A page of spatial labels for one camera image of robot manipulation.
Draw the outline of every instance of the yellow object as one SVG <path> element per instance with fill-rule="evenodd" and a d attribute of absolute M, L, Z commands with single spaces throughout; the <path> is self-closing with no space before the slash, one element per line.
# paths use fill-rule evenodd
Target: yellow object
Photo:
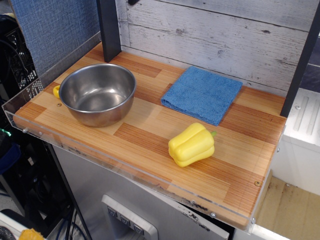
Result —
<path fill-rule="evenodd" d="M 169 141 L 169 154 L 180 167 L 206 159 L 215 152 L 216 134 L 198 122 L 193 123 Z"/>
<path fill-rule="evenodd" d="M 23 230 L 19 240 L 44 240 L 44 237 L 32 228 Z"/>
<path fill-rule="evenodd" d="M 56 98 L 60 98 L 59 97 L 59 89 L 60 89 L 60 85 L 58 85 L 58 86 L 55 86 L 54 88 L 53 88 L 53 95 L 56 97 Z"/>

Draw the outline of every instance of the metal bowl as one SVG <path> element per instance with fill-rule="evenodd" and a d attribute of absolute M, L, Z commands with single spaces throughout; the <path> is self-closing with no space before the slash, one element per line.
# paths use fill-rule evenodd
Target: metal bowl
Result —
<path fill-rule="evenodd" d="M 106 127 L 127 115 L 136 87 L 135 76 L 128 69 L 101 63 L 67 76 L 59 87 L 59 96 L 80 123 Z"/>

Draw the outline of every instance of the blue towel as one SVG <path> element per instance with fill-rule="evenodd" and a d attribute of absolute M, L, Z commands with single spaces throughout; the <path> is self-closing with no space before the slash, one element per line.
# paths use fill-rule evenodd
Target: blue towel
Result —
<path fill-rule="evenodd" d="M 161 98 L 161 103 L 218 126 L 241 87 L 240 81 L 191 66 Z"/>

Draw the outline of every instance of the wooden shelf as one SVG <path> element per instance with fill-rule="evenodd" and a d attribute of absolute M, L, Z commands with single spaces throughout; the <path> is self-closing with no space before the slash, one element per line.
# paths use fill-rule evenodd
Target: wooden shelf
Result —
<path fill-rule="evenodd" d="M 111 63 L 137 80 L 133 106 L 120 122 L 103 128 L 77 122 L 52 89 L 71 72 L 103 62 L 97 45 L 15 113 L 19 128 L 101 165 L 117 168 L 158 192 L 240 229 L 247 229 L 286 118 L 284 98 L 242 87 L 219 126 L 161 105 L 161 97 L 184 69 L 121 52 Z M 168 141 L 191 123 L 217 131 L 212 157 L 181 168 L 168 153 Z"/>

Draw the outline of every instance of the white appliance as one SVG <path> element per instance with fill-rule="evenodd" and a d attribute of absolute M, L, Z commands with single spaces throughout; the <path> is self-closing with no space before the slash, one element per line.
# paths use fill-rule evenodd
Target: white appliance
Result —
<path fill-rule="evenodd" d="M 184 205 L 53 146 L 93 240 L 227 240 L 229 232 Z"/>

